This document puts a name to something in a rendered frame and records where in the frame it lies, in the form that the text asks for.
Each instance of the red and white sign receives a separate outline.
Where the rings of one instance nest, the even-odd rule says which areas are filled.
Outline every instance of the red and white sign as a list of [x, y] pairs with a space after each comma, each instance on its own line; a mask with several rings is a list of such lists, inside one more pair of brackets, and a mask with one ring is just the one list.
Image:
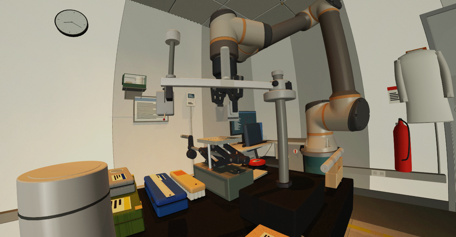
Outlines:
[[388, 87], [389, 103], [399, 103], [399, 93], [397, 86]]

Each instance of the fire extinguisher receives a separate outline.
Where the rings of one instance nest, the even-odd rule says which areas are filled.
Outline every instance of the fire extinguisher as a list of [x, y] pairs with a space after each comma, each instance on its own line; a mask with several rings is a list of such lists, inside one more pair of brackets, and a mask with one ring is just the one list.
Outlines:
[[412, 172], [412, 154], [410, 147], [410, 128], [407, 122], [399, 118], [393, 130], [394, 168], [399, 172]]

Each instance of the knurled knob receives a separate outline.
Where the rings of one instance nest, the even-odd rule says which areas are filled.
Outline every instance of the knurled knob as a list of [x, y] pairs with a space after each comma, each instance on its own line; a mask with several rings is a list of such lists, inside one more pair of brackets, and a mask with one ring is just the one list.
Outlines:
[[165, 43], [170, 45], [171, 41], [174, 41], [174, 45], [178, 45], [181, 42], [181, 34], [176, 29], [166, 31]]
[[274, 70], [272, 73], [271, 73], [271, 76], [273, 77], [274, 75], [283, 75], [284, 74], [284, 71], [283, 70]]

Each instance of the clock face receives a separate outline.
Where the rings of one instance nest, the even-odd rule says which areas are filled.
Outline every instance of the clock face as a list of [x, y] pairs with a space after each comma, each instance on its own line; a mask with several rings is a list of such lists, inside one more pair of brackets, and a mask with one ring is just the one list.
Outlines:
[[79, 37], [88, 29], [87, 18], [75, 10], [61, 11], [54, 21], [60, 33], [69, 37]]

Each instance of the glass display box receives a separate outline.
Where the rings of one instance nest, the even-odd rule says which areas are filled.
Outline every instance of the glass display box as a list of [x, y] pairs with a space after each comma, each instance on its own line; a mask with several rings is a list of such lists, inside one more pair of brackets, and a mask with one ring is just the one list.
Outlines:
[[122, 90], [144, 92], [146, 82], [147, 76], [125, 73], [122, 75]]

